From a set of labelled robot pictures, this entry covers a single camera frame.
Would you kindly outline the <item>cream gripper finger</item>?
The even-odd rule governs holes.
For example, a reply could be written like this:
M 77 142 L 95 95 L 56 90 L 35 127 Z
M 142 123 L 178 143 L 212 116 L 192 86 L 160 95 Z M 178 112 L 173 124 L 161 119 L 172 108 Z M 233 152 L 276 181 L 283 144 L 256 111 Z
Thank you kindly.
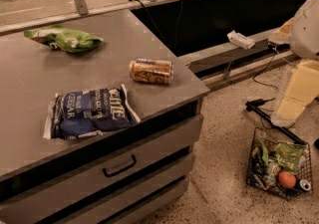
M 289 126 L 319 96 L 319 62 L 302 60 L 287 70 L 281 86 L 271 122 L 277 126 Z

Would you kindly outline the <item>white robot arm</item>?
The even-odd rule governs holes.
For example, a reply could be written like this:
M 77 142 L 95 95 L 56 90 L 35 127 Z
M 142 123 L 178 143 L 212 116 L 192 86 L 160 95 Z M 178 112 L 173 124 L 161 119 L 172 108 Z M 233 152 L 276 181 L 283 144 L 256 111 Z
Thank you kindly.
M 288 44 L 290 51 L 301 58 L 284 77 L 271 115 L 273 124 L 287 126 L 319 96 L 319 0 L 306 0 L 268 41 L 275 45 Z

